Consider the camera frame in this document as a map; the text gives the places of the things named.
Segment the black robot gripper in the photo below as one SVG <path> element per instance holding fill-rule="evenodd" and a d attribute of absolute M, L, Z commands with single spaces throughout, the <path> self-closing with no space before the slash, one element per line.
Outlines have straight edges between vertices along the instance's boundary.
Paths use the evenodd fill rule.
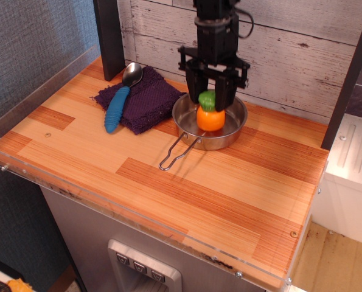
<path fill-rule="evenodd" d="M 199 103 L 200 94 L 207 90 L 208 80 L 215 79 L 215 110 L 223 111 L 234 102 L 237 81 L 247 80 L 250 64 L 237 56 L 239 34 L 238 15 L 221 19 L 195 17 L 197 46 L 180 47 L 179 69 L 186 73 L 189 97 Z"/>

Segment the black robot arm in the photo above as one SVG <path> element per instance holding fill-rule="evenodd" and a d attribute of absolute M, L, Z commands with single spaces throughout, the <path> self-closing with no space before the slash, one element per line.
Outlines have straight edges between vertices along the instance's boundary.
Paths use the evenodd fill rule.
<path fill-rule="evenodd" d="M 231 106 L 237 88 L 244 88 L 250 64 L 237 56 L 239 13 L 250 13 L 235 7 L 237 1 L 194 1 L 197 9 L 197 46 L 180 47 L 180 70 L 186 73 L 189 97 L 198 103 L 207 90 L 209 80 L 215 82 L 215 110 Z"/>

